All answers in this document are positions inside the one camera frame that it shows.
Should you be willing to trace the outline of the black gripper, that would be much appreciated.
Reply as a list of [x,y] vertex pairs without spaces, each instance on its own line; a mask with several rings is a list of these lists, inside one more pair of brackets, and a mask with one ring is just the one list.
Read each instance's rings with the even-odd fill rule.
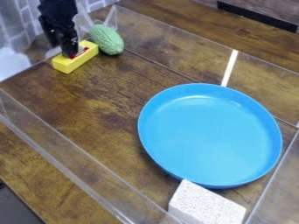
[[52,47],[60,44],[65,58],[79,52],[79,36],[73,17],[79,13],[75,0],[40,0],[37,9],[41,13],[39,22]]

